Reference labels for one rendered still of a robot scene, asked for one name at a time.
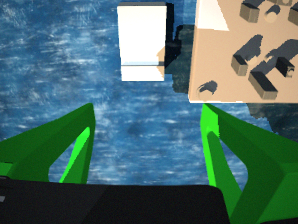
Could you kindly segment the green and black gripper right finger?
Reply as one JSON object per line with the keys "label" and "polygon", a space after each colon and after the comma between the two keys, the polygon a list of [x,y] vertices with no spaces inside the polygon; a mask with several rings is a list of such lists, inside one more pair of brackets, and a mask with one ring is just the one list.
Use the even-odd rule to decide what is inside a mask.
{"label": "green and black gripper right finger", "polygon": [[[203,104],[200,125],[209,184],[222,191],[230,224],[298,217],[297,142],[209,103]],[[228,166],[219,138],[247,168],[243,191]]]}

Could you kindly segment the white fixture plate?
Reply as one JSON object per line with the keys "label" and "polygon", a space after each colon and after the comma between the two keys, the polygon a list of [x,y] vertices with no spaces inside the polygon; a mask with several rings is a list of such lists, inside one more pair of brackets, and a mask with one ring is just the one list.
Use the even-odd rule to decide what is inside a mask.
{"label": "white fixture plate", "polygon": [[[260,8],[257,23],[240,17],[241,3]],[[298,103],[298,26],[288,21],[291,7],[267,0],[197,0],[192,62],[188,97],[191,103]],[[275,22],[264,13],[276,13]],[[246,76],[237,76],[231,67],[233,55],[245,60],[248,53],[257,62],[248,64]],[[264,57],[272,54],[276,61],[269,66]],[[278,57],[295,66],[292,78],[285,78],[276,68]],[[246,61],[246,60],[245,60]],[[247,62],[247,61],[246,61]],[[248,80],[250,71],[263,72],[278,89],[276,100],[262,100]],[[212,99],[199,100],[196,90],[202,85],[213,89]]]}

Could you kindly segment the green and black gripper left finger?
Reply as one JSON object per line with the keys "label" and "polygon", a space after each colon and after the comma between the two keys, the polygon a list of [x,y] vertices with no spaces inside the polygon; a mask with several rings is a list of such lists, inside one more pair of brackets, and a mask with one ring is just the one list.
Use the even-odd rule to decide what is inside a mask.
{"label": "green and black gripper left finger", "polygon": [[93,103],[0,142],[0,175],[49,182],[49,168],[76,140],[59,183],[87,184],[96,119]]}

